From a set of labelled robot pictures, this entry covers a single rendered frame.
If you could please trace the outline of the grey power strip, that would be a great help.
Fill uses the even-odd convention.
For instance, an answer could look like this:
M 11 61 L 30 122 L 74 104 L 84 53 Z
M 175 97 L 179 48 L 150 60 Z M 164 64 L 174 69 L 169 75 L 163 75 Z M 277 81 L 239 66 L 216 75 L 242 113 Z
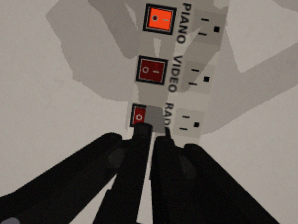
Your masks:
M 145 0 L 127 138 L 163 108 L 175 145 L 199 145 L 230 0 Z

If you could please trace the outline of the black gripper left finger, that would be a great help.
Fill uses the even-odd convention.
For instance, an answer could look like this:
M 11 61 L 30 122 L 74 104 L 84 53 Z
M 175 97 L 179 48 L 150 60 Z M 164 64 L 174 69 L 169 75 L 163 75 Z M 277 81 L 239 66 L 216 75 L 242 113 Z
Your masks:
M 0 224 L 69 224 L 116 174 L 92 224 L 135 224 L 149 165 L 154 112 L 155 107 L 146 106 L 145 123 L 134 124 L 131 139 L 103 134 L 0 197 Z

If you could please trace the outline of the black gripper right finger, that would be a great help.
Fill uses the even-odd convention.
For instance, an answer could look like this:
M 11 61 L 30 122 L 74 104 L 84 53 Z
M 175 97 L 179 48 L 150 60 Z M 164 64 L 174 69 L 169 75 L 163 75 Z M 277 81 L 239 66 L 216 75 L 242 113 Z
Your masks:
M 153 224 L 280 224 L 201 146 L 175 146 L 159 107 L 148 167 Z

